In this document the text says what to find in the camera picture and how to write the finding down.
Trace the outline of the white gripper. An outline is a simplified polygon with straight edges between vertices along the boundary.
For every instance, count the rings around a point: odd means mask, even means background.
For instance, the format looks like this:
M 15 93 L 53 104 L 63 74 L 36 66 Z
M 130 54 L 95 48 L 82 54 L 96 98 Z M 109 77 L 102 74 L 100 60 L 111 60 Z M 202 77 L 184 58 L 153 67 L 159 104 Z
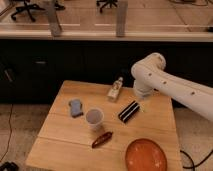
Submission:
M 133 91 L 138 98 L 143 99 L 153 93 L 153 88 L 135 80 L 133 84 Z

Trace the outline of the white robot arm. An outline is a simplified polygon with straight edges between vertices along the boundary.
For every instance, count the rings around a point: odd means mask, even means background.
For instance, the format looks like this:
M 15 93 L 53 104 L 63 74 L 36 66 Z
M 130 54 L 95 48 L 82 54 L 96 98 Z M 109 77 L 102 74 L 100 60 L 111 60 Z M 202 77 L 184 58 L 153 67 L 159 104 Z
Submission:
M 213 122 L 213 88 L 168 74 L 165 67 L 166 60 L 160 53 L 134 63 L 131 74 L 135 94 L 144 98 L 157 89 Z

